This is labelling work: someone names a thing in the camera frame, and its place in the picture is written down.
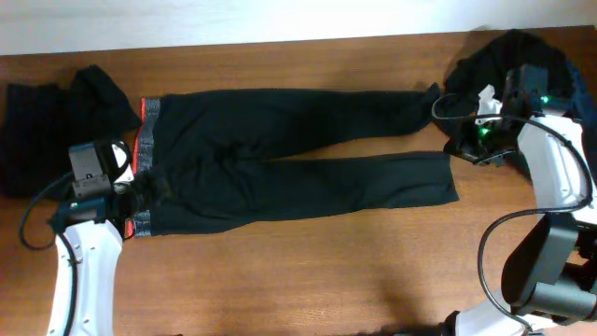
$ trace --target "wood grain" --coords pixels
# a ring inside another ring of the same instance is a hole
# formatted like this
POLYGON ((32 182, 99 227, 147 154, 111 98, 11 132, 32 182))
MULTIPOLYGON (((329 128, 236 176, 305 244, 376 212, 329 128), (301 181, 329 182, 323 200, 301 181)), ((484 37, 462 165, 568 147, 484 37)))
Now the wood grain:
MULTIPOLYGON (((597 96, 597 34, 591 27, 537 30, 563 49, 597 96)), ((327 41, 135 49, 0 57, 8 82, 66 85, 99 64, 138 110, 142 96, 246 88, 411 90, 442 81, 456 60, 501 32, 402 35, 327 41)), ((430 125, 404 137, 322 148, 309 158, 441 150, 430 125)), ((342 335, 436 324, 484 297, 476 255, 483 230, 505 213, 535 206, 514 170, 451 164, 461 201, 442 206, 254 223, 213 235, 134 239, 115 283, 117 335, 342 335)), ((49 322, 56 257, 20 246, 26 200, 0 200, 0 334, 41 335, 49 322)), ((50 238, 42 203, 27 233, 50 238)), ((488 244, 487 274, 499 285, 509 253, 535 218, 508 222, 488 244)), ((577 324, 550 335, 594 334, 577 324)))

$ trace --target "white wall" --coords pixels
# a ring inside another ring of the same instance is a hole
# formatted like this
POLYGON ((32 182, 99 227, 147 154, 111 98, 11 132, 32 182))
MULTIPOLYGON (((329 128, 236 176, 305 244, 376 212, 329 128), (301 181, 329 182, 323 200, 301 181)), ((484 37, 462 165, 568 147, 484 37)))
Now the white wall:
POLYGON ((595 0, 0 0, 0 54, 595 23, 595 0))

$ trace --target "pants leg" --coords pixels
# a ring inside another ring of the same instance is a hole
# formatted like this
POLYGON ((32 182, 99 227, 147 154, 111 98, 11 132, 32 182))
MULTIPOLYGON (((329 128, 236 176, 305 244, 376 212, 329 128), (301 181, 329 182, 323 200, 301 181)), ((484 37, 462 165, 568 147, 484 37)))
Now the pants leg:
POLYGON ((263 220, 458 200, 443 153, 320 161, 205 162, 170 176, 175 198, 151 211, 151 234, 213 233, 263 220))
POLYGON ((428 91, 236 90, 160 99, 154 164, 195 156, 273 159, 353 139, 414 133, 431 121, 428 91))

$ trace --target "green light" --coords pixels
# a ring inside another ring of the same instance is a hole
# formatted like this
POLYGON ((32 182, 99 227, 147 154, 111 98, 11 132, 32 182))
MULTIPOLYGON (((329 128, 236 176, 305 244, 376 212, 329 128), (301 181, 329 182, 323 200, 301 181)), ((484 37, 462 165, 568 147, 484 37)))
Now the green light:
POLYGON ((485 136, 487 135, 487 133, 491 132, 491 130, 486 129, 486 128, 480 128, 479 129, 479 134, 481 134, 481 136, 485 136))

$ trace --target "black garment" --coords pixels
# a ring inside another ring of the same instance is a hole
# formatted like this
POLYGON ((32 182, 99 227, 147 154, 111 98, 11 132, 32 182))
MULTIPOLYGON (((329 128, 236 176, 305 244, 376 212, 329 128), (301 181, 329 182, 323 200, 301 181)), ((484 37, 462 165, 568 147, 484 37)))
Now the black garment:
POLYGON ((140 126, 126 95, 95 65, 79 70, 68 90, 9 84, 0 132, 0 192, 35 195, 71 170, 70 146, 119 138, 140 126))
POLYGON ((150 209, 151 234, 211 233, 260 220, 458 200, 442 153, 272 161, 431 121, 427 92, 209 91, 160 99, 153 174, 174 196, 150 209))
MULTIPOLYGON (((573 80, 568 71, 566 56, 550 47, 543 39, 511 30, 497 37, 489 45, 467 59, 460 60, 446 79, 446 93, 458 93, 460 99, 444 106, 441 111, 451 117, 467 116, 479 102, 479 92, 488 84, 495 88, 495 99, 501 100, 508 70, 531 64, 548 70, 548 92, 557 97, 570 98, 574 93, 573 80)), ((447 135, 458 134, 458 123, 437 121, 447 135)))

